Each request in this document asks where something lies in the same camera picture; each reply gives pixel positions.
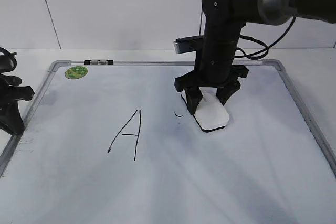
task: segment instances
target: black marker stroke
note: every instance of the black marker stroke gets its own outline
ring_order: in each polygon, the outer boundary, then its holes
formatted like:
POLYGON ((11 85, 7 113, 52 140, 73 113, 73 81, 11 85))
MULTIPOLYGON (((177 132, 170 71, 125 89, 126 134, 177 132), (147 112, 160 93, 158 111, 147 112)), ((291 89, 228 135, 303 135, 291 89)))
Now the black marker stroke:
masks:
POLYGON ((175 111, 174 111, 174 114, 175 114, 178 118, 183 117, 182 115, 177 115, 175 111))
POLYGON ((140 128, 141 128, 141 110, 139 110, 139 131, 138 131, 138 137, 136 138, 137 139, 137 143, 135 144, 135 151, 134 151, 134 161, 135 161, 135 158, 136 158, 136 152, 137 152, 137 148, 138 148, 138 141, 139 141, 139 136, 140 136, 140 128))
POLYGON ((120 132, 126 127, 126 125, 132 120, 132 118, 135 116, 135 114, 137 113, 137 111, 138 110, 136 110, 135 112, 134 112, 134 114, 131 116, 131 118, 127 121, 127 123, 121 128, 121 130, 117 133, 117 135, 114 137, 114 139, 113 139, 113 141, 112 141, 112 143, 111 143, 111 145, 110 145, 110 147, 109 147, 109 149, 108 149, 108 151, 107 151, 107 153, 110 153, 110 151, 111 151, 111 149, 112 149, 112 144, 115 142, 115 140, 116 140, 116 138, 119 136, 119 134, 120 134, 120 132))

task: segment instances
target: white table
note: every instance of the white table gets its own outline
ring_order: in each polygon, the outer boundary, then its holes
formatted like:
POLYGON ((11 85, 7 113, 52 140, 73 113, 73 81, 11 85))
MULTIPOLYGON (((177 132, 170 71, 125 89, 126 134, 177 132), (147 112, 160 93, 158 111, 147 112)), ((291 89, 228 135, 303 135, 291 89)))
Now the white table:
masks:
MULTIPOLYGON (((195 53, 177 55, 174 50, 15 50, 18 66, 10 74, 22 78, 35 91, 55 60, 111 59, 129 61, 194 60, 195 53)), ((336 49, 272 49, 267 59, 280 60, 308 109, 336 152, 336 49)), ((22 114, 28 102, 20 102, 22 114)), ((10 136, 0 132, 0 152, 10 136)))

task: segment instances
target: round sticker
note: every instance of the round sticker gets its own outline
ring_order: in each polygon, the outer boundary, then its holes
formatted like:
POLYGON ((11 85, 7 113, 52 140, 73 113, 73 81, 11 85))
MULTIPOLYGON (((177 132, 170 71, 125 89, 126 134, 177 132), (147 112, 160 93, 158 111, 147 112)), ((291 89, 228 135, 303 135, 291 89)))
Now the round sticker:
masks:
POLYGON ((71 80, 75 80, 84 77, 87 73, 88 69, 86 67, 76 66, 65 71, 65 77, 71 80))

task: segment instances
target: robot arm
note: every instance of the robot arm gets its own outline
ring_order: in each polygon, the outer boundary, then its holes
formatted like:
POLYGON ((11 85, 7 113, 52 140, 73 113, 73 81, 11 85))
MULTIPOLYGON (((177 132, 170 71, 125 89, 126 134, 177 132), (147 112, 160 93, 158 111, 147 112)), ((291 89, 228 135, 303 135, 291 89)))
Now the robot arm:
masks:
POLYGON ((246 22, 281 25, 290 17, 336 23, 336 0, 202 0, 206 16, 204 36, 177 39, 178 53, 197 51, 194 70, 175 79, 178 92, 185 91, 193 115, 202 99, 199 87, 217 88, 224 105, 240 89, 238 77, 248 69, 233 66, 241 29, 246 22))

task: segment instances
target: whiteboard frame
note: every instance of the whiteboard frame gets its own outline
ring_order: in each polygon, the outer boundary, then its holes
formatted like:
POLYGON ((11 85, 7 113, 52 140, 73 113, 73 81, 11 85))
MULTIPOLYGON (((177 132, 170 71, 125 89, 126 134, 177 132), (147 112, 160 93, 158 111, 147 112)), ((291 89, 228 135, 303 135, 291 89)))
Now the whiteboard frame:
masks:
MULTIPOLYGON (((336 176, 336 156, 330 147, 328 141, 324 137, 322 131, 318 127, 315 119, 313 118, 312 114, 309 112, 307 106, 305 105, 304 101, 302 100, 301 96, 299 95, 297 89, 293 85, 292 81, 290 80, 289 76, 286 73, 286 69, 282 65, 279 60, 258 60, 258 61, 251 61, 251 60, 237 60, 234 61, 235 65, 246 65, 246 66, 273 66, 281 76, 282 81, 284 82, 285 86, 287 87, 290 95, 292 96, 296 106, 298 107, 302 117, 304 118, 308 128, 310 129, 313 137, 316 140, 317 145, 322 150, 326 160, 328 161, 333 173, 336 176)), ((83 65, 84 61, 71 61, 71 60, 57 60, 54 61, 47 70, 47 73, 42 81, 42 84, 39 90, 36 92, 34 98, 31 100, 30 104, 28 105, 23 122, 25 126, 29 124, 29 121, 32 119, 43 95, 45 94, 47 88, 49 87, 52 79, 54 78, 55 73, 60 67, 66 67, 71 65, 83 65)), ((90 65, 96 67, 113 67, 113 66, 193 66, 193 61, 114 61, 112 65, 90 65)), ((11 160, 14 151, 20 142, 22 135, 13 135, 6 147, 4 148, 3 152, 0 155, 0 177, 4 173, 9 161, 11 160)))

